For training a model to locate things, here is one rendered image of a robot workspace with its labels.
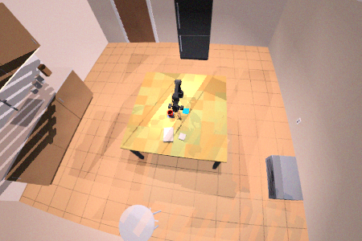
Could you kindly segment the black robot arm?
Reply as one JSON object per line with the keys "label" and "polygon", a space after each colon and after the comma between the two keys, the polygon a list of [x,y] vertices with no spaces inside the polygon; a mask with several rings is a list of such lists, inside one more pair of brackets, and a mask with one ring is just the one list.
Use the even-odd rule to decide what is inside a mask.
{"label": "black robot arm", "polygon": [[179,98],[183,98],[183,90],[181,90],[181,83],[182,80],[175,80],[175,92],[173,93],[172,96],[172,111],[173,112],[178,112],[178,103],[179,103]]}

